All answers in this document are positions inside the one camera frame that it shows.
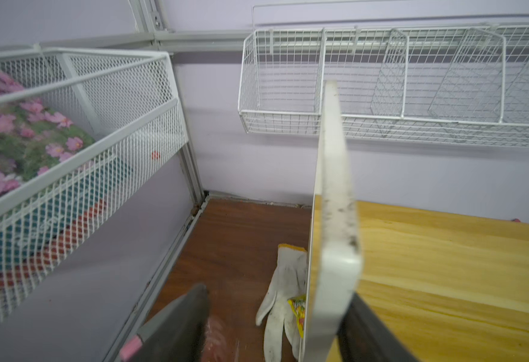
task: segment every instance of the white wire basket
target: white wire basket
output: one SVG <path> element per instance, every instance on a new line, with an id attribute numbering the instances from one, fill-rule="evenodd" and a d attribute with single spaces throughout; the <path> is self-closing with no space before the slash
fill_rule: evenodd
<path id="1" fill-rule="evenodd" d="M 0 323 L 188 141 L 167 53 L 0 52 L 0 69 L 99 141 L 0 198 Z"/>
<path id="2" fill-rule="evenodd" d="M 529 147 L 529 26 L 256 30 L 245 130 L 317 135 L 327 80 L 349 138 Z"/>

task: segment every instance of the wooden floor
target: wooden floor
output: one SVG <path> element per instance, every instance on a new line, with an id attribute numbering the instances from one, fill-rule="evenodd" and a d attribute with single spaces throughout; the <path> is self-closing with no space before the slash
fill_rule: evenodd
<path id="1" fill-rule="evenodd" d="M 238 361 L 264 361 L 265 323 L 256 311 L 282 243 L 307 247 L 311 209 L 212 199 L 201 215 L 148 318 L 196 283 L 208 287 L 211 315 L 222 319 Z M 283 362 L 293 361 L 284 337 Z"/>

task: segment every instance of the yellow snack packet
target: yellow snack packet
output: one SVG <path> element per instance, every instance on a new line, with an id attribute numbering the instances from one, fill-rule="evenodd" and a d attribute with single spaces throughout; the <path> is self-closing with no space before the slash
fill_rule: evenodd
<path id="1" fill-rule="evenodd" d="M 303 326 L 304 326 L 304 314 L 306 307 L 307 295 L 303 294 L 299 297 L 293 297 L 287 300 L 290 304 L 290 308 L 293 310 L 295 317 L 297 318 L 297 328 L 299 329 L 299 335 L 303 338 Z"/>

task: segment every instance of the white work glove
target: white work glove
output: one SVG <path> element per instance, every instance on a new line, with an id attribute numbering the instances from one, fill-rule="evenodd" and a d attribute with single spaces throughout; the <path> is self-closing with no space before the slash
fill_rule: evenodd
<path id="1" fill-rule="evenodd" d="M 283 326 L 293 356 L 299 359 L 300 335 L 297 319 L 287 302 L 289 298 L 303 295 L 307 275 L 307 251 L 303 248 L 280 244 L 278 246 L 277 268 L 268 285 L 264 300 L 256 312 L 256 325 L 261 325 L 270 310 L 264 329 L 264 360 L 280 362 L 283 346 Z"/>

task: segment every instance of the red object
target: red object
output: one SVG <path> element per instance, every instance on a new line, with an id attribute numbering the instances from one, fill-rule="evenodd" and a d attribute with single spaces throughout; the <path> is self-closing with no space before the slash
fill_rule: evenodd
<path id="1" fill-rule="evenodd" d="M 89 230 L 89 222 L 102 214 L 106 208 L 106 202 L 101 200 L 73 221 L 70 226 L 63 230 L 59 236 L 53 239 L 49 245 L 40 250 L 34 256 L 26 260 L 22 265 L 15 266 L 11 271 L 0 273 L 0 290 L 12 287 L 18 281 L 29 279 L 34 273 L 46 268 L 53 268 L 52 261 L 65 258 L 68 252 L 75 249 L 80 240 L 83 239 L 84 231 Z"/>

